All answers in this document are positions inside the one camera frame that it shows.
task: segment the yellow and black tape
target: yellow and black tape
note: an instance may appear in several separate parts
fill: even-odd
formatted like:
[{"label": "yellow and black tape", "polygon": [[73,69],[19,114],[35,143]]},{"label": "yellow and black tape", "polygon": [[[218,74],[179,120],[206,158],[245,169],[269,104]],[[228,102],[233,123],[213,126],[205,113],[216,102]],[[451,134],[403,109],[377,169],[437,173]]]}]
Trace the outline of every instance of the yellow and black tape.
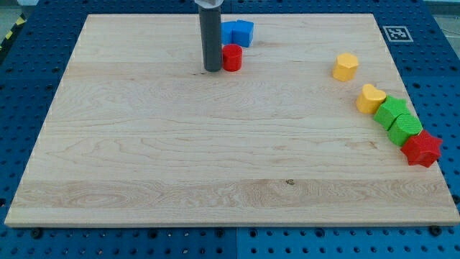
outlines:
[{"label": "yellow and black tape", "polygon": [[11,49],[13,42],[17,39],[17,36],[21,32],[24,24],[26,23],[26,18],[23,14],[14,23],[13,27],[5,35],[5,38],[1,41],[0,44],[0,65],[3,63],[3,60],[6,58],[9,50]]}]

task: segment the wood grain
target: wood grain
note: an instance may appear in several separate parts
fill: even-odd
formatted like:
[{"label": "wood grain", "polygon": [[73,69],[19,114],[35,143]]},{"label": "wood grain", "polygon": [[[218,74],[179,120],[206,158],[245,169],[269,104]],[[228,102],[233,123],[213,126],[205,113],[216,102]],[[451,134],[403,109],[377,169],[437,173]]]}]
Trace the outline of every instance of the wood grain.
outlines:
[{"label": "wood grain", "polygon": [[196,15],[88,16],[6,224],[459,223],[437,163],[408,166],[356,108],[372,83],[414,112],[372,15],[223,18],[255,23],[235,73],[202,68]]}]

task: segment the red cylinder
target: red cylinder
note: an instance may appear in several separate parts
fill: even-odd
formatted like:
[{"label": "red cylinder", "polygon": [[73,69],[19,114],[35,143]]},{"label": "red cylinder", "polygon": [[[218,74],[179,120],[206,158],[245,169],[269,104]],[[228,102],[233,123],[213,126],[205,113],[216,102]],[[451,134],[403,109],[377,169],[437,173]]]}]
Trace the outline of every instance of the red cylinder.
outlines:
[{"label": "red cylinder", "polygon": [[225,45],[222,49],[222,67],[226,71],[238,71],[242,67],[243,50],[237,44]]}]

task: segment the black cylinder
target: black cylinder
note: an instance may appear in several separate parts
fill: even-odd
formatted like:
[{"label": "black cylinder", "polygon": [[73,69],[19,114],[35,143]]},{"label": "black cylinder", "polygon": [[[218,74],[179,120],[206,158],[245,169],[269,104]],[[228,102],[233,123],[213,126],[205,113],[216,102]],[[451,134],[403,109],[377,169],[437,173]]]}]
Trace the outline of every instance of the black cylinder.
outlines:
[{"label": "black cylinder", "polygon": [[216,72],[222,68],[221,7],[198,7],[204,68]]}]

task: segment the green hexagon block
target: green hexagon block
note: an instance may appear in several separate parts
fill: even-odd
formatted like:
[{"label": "green hexagon block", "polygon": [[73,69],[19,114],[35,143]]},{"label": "green hexagon block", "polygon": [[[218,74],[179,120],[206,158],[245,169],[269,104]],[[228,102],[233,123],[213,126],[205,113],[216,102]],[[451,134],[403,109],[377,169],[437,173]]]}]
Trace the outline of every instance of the green hexagon block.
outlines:
[{"label": "green hexagon block", "polygon": [[419,119],[411,114],[401,114],[388,130],[388,138],[395,145],[402,147],[410,136],[417,135],[422,129]]},{"label": "green hexagon block", "polygon": [[379,122],[385,130],[389,130],[396,118],[401,114],[410,114],[406,106],[406,100],[396,99],[389,95],[375,113],[374,121]]}]

